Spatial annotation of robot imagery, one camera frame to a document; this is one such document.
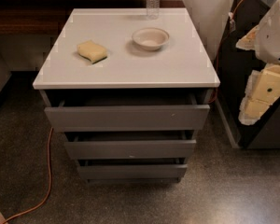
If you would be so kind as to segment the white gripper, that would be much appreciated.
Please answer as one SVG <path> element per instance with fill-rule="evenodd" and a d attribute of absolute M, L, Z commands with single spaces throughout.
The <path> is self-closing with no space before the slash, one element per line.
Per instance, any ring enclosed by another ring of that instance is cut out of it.
<path fill-rule="evenodd" d="M 236 48 L 255 50 L 258 59 L 268 63 L 260 72 L 253 70 L 245 87 L 238 120 L 244 125 L 255 124 L 280 98 L 280 0 L 246 35 Z"/>

